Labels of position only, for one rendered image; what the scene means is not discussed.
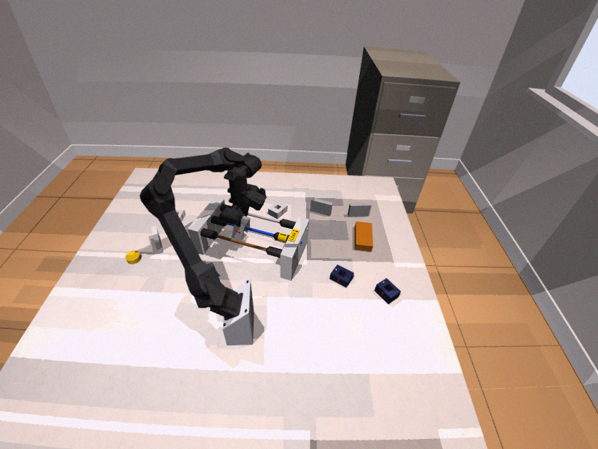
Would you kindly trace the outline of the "yellow short cylinder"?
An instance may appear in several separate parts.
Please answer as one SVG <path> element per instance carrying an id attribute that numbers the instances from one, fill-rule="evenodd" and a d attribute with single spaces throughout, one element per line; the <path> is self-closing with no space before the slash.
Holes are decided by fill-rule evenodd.
<path id="1" fill-rule="evenodd" d="M 137 250 L 133 250 L 127 253 L 125 259 L 128 263 L 135 265 L 141 260 L 141 255 Z"/>

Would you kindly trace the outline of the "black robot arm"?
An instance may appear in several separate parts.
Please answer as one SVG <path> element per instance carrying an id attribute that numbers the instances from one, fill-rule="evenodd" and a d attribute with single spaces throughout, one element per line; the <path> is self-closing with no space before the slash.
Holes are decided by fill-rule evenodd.
<path id="1" fill-rule="evenodd" d="M 210 307 L 228 320 L 240 315 L 244 293 L 225 287 L 215 266 L 200 259 L 195 246 L 175 211 L 175 196 L 171 185 L 175 175 L 192 172 L 224 172 L 230 187 L 235 190 L 247 187 L 250 178 L 262 166 L 260 159 L 247 153 L 238 154 L 224 147 L 209 154 L 178 159 L 166 159 L 159 167 L 152 181 L 140 192 L 142 204 L 162 225 L 185 269 L 185 282 L 198 308 Z M 235 168 L 236 167 L 236 168 Z M 259 211 L 266 199 L 265 189 L 251 190 L 242 196 L 242 206 L 247 205 Z"/>

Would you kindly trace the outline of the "orange rectangular block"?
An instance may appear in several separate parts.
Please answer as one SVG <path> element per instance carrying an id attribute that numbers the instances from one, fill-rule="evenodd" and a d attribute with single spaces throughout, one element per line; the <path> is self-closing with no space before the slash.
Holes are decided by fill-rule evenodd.
<path id="1" fill-rule="evenodd" d="M 373 248 L 372 223 L 356 222 L 355 250 L 371 252 Z"/>

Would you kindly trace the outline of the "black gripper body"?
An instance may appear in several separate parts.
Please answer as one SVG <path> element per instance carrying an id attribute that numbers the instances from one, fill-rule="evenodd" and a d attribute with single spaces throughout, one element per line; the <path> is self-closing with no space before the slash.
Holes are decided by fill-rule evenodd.
<path id="1" fill-rule="evenodd" d="M 224 208 L 224 210 L 220 213 L 220 220 L 223 222 L 227 222 L 230 224 L 236 225 L 241 219 L 241 208 L 242 208 L 242 196 L 245 192 L 248 192 L 248 187 L 251 186 L 251 190 L 259 190 L 256 185 L 247 184 L 247 187 L 240 190 L 235 190 L 229 187 L 227 192 L 230 193 L 229 203 L 232 203 L 231 208 Z"/>

